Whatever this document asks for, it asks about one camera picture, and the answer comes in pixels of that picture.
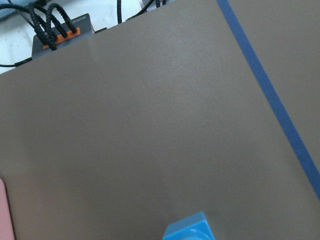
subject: pink object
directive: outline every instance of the pink object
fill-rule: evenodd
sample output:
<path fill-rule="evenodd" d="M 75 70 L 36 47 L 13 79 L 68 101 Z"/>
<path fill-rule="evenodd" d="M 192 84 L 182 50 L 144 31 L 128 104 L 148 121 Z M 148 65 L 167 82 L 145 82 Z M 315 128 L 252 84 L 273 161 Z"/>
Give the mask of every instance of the pink object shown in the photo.
<path fill-rule="evenodd" d="M 4 182 L 0 178 L 0 240 L 15 240 Z"/>

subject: black cable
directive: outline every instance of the black cable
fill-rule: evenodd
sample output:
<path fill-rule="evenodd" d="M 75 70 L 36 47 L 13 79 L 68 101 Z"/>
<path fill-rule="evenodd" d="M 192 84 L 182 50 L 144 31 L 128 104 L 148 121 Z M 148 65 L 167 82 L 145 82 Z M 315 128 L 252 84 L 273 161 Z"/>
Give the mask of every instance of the black cable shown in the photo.
<path fill-rule="evenodd" d="M 116 15 L 118 17 L 118 24 L 122 23 L 121 0 L 116 1 Z"/>
<path fill-rule="evenodd" d="M 34 8 L 39 10 L 40 12 L 44 13 L 45 15 L 47 14 L 47 10 L 44 9 L 42 6 L 34 3 L 33 4 Z M 55 28 L 58 30 L 58 32 L 62 35 L 62 37 L 66 37 L 67 36 L 67 32 L 66 30 L 64 30 L 64 28 L 62 27 L 61 23 L 58 21 L 58 19 L 52 15 L 52 22 L 55 26 Z"/>
<path fill-rule="evenodd" d="M 26 17 L 26 15 L 24 15 L 20 10 L 15 10 L 18 14 L 20 14 L 21 17 L 24 18 L 24 20 L 26 20 L 26 22 L 33 28 L 35 29 L 35 25 L 33 25 L 33 23 Z"/>
<path fill-rule="evenodd" d="M 127 20 L 133 19 L 133 18 L 138 17 L 138 16 L 140 16 L 141 14 L 143 14 L 143 13 L 147 10 L 147 8 L 150 7 L 150 5 L 151 5 L 153 2 L 154 2 L 154 0 L 148 1 L 147 4 L 144 5 L 144 7 L 143 7 L 136 15 L 133 15 L 132 17 L 129 17 Z"/>
<path fill-rule="evenodd" d="M 20 66 L 22 64 L 25 64 L 27 62 L 30 62 L 31 60 L 32 60 L 32 57 L 28 57 L 27 59 L 22 60 L 22 61 L 18 61 L 15 64 L 11 64 L 11 65 L 0 64 L 0 67 L 3 67 L 3 68 L 14 68 L 14 67 L 18 67 L 18 66 Z"/>
<path fill-rule="evenodd" d="M 39 23 L 42 26 L 43 30 L 45 30 L 46 29 L 46 22 L 38 14 L 36 14 L 35 16 L 37 18 L 37 23 Z"/>
<path fill-rule="evenodd" d="M 34 31 L 35 31 L 36 35 L 38 36 L 39 40 L 42 42 L 43 45 L 48 45 L 51 50 L 53 50 L 53 51 L 56 50 L 57 47 L 54 43 L 56 39 L 53 40 L 51 38 L 51 36 L 53 36 L 53 34 L 48 35 L 47 32 L 42 30 L 42 28 L 38 22 L 37 15 L 35 13 L 34 5 L 32 2 L 29 3 L 28 10 L 29 10 L 29 14 L 31 16 L 31 20 L 33 21 L 33 24 L 34 24 Z"/>
<path fill-rule="evenodd" d="M 67 24 L 67 26 L 70 28 L 71 32 L 72 33 L 77 33 L 77 29 L 75 27 L 75 25 L 72 23 L 70 17 L 68 16 L 68 14 L 66 13 L 66 11 L 63 9 L 62 6 L 60 6 L 59 4 L 57 3 L 52 3 L 48 9 L 47 9 L 47 12 L 45 14 L 45 21 L 46 21 L 46 32 L 48 33 L 49 36 L 52 36 L 53 32 L 52 32 L 52 29 L 51 29 L 51 21 L 52 21 L 52 17 L 53 17 L 53 14 L 52 14 L 52 11 L 54 9 L 57 9 L 58 12 L 61 14 L 62 18 L 64 19 L 65 23 Z"/>
<path fill-rule="evenodd" d="M 15 9 L 15 10 L 19 10 L 19 11 L 25 12 L 27 14 L 30 14 L 30 11 L 26 7 L 20 6 L 17 4 L 11 4 L 11 3 L 0 4 L 0 10 L 1 9 Z M 37 20 L 36 22 L 40 22 L 42 27 L 46 26 L 45 21 L 39 15 L 36 14 L 35 18 Z"/>

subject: blue object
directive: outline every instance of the blue object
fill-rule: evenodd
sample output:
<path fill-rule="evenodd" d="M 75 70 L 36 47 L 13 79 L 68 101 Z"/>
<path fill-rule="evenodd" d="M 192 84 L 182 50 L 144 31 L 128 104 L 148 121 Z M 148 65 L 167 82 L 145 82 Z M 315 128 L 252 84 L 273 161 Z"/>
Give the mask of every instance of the blue object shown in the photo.
<path fill-rule="evenodd" d="M 11 0 L 13 4 L 21 5 L 21 6 L 27 6 L 29 3 L 36 2 L 36 0 Z M 8 0 L 0 0 L 0 4 L 8 4 Z M 16 10 L 14 9 L 1 9 L 0 10 L 0 19 L 3 19 L 4 17 L 13 14 Z"/>
<path fill-rule="evenodd" d="M 228 0 L 217 0 L 220 9 L 227 21 L 236 41 L 238 42 L 246 61 L 248 62 L 265 98 L 269 102 L 279 124 L 284 131 L 291 147 L 298 158 L 306 176 L 308 177 L 315 194 L 320 200 L 320 173 L 312 160 L 304 142 L 302 141 L 294 123 L 272 85 L 266 71 L 259 61 L 255 50 L 251 46 L 243 28 L 241 27 Z"/>
<path fill-rule="evenodd" d="M 215 240 L 203 211 L 170 224 L 163 240 Z"/>

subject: blue plastic block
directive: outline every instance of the blue plastic block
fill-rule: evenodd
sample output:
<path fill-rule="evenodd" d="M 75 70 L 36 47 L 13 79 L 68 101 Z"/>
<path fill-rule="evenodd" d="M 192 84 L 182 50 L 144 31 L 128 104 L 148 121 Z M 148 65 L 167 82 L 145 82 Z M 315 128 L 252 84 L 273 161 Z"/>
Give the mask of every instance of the blue plastic block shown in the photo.
<path fill-rule="evenodd" d="M 203 211 L 170 224 L 163 240 L 215 240 Z"/>

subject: blue painter's tape line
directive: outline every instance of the blue painter's tape line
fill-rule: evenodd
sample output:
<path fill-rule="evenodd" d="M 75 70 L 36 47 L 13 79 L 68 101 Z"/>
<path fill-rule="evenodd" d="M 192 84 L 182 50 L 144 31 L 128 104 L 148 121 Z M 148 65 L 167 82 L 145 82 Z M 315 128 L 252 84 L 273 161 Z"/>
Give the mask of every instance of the blue painter's tape line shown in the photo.
<path fill-rule="evenodd" d="M 312 160 L 304 142 L 300 138 L 299 133 L 281 102 L 274 86 L 269 80 L 228 0 L 217 0 L 217 2 L 257 82 L 278 119 L 287 139 L 289 140 L 296 157 L 300 161 L 315 194 L 320 200 L 320 174 L 314 161 Z"/>

